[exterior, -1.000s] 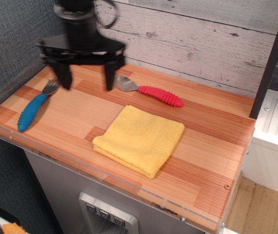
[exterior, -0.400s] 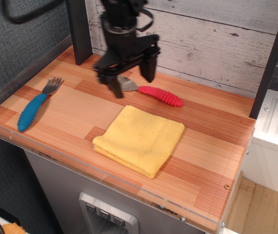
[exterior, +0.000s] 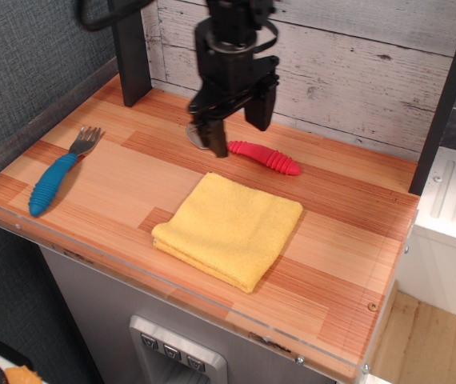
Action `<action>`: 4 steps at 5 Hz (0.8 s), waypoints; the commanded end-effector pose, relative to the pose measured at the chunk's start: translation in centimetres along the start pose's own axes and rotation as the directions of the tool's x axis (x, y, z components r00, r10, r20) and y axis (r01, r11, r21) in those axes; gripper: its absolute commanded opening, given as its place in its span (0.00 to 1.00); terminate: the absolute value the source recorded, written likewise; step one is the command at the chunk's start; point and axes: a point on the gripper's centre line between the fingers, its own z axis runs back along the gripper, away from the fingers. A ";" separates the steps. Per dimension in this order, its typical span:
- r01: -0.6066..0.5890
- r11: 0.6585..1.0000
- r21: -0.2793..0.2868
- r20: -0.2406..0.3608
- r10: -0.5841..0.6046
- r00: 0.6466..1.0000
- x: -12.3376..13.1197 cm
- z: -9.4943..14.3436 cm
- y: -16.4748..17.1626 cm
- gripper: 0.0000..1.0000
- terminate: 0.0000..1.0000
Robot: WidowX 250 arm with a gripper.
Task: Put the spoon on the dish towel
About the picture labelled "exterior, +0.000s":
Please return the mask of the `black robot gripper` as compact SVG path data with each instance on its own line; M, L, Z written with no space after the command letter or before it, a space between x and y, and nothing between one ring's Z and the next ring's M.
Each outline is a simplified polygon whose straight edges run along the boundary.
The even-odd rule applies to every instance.
M202 146L217 158L226 158L228 149L223 119L243 108L245 119L260 131L270 125L279 76L276 67L279 58L255 55L271 48L278 40L278 30L265 22L274 37L257 45L257 31L244 26L240 42L220 39L214 32L214 21L200 22L195 31L195 44L200 91L189 105L194 120L200 120L199 137Z

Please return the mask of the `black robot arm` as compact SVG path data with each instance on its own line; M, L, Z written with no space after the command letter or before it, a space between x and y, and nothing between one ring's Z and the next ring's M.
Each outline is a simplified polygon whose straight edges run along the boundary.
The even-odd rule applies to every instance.
M224 120L244 110L246 121L264 131L276 99L279 76L275 55L256 58L278 40L269 20L272 1L208 1L208 19L194 31L202 86L189 105L192 127L202 146L227 156Z

